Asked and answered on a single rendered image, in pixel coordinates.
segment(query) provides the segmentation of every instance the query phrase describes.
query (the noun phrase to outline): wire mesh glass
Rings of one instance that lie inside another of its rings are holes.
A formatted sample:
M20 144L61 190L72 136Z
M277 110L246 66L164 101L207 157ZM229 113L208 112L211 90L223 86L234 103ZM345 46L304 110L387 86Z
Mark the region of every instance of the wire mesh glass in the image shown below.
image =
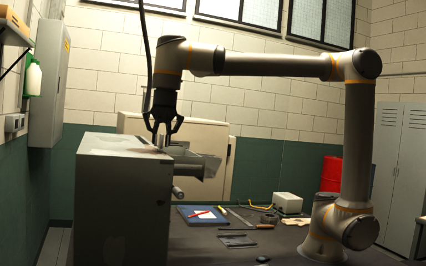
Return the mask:
M349 49L352 0L327 0L324 42Z
M244 0L242 21L270 29L278 27L280 0Z
M323 0L294 0L291 33L321 40Z
M200 0L199 12L220 18L238 20L240 0Z
M144 0L145 4L182 9L184 0Z

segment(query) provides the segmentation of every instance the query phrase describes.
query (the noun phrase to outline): blue barrel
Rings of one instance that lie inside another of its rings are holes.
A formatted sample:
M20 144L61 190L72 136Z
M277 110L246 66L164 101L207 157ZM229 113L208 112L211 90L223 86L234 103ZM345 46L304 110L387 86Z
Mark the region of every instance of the blue barrel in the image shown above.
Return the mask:
M371 180L370 180L370 200L371 200L371 192L373 191L373 182L374 182L374 173L376 171L376 165L371 164Z

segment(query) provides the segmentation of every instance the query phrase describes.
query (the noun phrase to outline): gray floor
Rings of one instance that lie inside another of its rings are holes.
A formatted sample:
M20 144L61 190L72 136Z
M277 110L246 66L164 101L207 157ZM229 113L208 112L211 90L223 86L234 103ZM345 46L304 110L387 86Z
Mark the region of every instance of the gray floor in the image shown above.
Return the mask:
M50 227L37 266L65 266L70 235L71 228ZM398 261L405 260L405 258L378 245L374 244L371 247Z

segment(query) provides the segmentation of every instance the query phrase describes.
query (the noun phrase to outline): plastic bottle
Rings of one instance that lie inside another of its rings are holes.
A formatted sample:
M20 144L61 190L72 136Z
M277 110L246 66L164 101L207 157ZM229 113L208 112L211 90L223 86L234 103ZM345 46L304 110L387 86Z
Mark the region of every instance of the plastic bottle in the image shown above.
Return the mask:
M36 95L38 91L38 83L40 72L37 66L37 60L31 59L31 64L26 71L25 94Z
M39 80L38 80L38 85L37 85L37 94L35 94L35 96L40 96L40 92L42 89L42 76L43 76L43 72L40 69L40 61L37 61L37 70L39 72Z

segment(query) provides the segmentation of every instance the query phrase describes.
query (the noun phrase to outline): yellow sticker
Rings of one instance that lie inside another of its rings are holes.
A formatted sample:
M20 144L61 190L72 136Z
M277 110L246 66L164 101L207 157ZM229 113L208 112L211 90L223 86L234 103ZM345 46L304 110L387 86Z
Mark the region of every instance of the yellow sticker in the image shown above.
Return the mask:
M67 50L67 52L69 53L69 43L67 41L67 39L65 38L65 44L64 44L65 50Z

